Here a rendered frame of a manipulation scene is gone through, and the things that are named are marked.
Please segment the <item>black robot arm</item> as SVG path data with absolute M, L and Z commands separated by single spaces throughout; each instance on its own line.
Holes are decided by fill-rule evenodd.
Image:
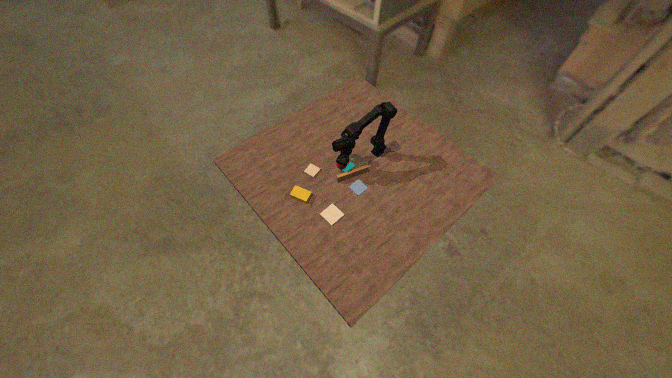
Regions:
M 374 146 L 372 153 L 376 157 L 379 157 L 384 153 L 384 149 L 387 147 L 384 144 L 384 135 L 389 125 L 390 119 L 395 117 L 396 113 L 397 108 L 390 102 L 382 102 L 380 105 L 376 105 L 373 110 L 371 110 L 358 122 L 353 122 L 344 129 L 344 131 L 340 134 L 342 138 L 332 142 L 333 151 L 341 151 L 340 153 L 343 153 L 344 148 L 352 148 L 354 146 L 355 140 L 359 139 L 358 136 L 362 133 L 362 130 L 377 117 L 382 116 L 377 133 L 375 136 L 371 137 L 370 140 L 371 144 Z M 347 133 L 347 136 L 345 133 Z

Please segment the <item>red cup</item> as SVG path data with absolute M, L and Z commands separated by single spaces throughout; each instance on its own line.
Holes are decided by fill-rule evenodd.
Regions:
M 348 159 L 347 164 L 348 164 L 349 162 L 350 162 L 350 158 Z M 343 166 L 343 165 L 341 165 L 341 164 L 336 163 L 336 165 L 337 165 L 337 167 L 338 167 L 339 169 L 345 169 L 345 168 L 347 167 L 347 164 L 346 164 L 346 166 Z

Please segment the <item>yellow rectangular block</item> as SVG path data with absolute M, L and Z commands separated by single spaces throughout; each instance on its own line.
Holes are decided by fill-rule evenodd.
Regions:
M 303 189 L 303 188 L 301 188 L 299 186 L 296 186 L 296 185 L 290 193 L 290 197 L 292 197 L 296 200 L 299 200 L 303 203 L 306 203 L 306 204 L 307 204 L 308 200 L 310 199 L 311 195 L 312 195 L 311 191 L 308 191 L 308 190 Z

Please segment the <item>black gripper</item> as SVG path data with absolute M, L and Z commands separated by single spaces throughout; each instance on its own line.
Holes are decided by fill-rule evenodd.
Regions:
M 347 148 L 347 147 L 344 148 L 343 153 L 340 153 L 340 155 L 337 157 L 336 163 L 341 164 L 343 166 L 346 166 L 346 164 L 348 162 L 348 159 L 349 159 L 349 156 L 352 153 L 352 149 L 355 147 L 355 144 L 356 143 L 354 143 L 354 146 L 352 148 Z

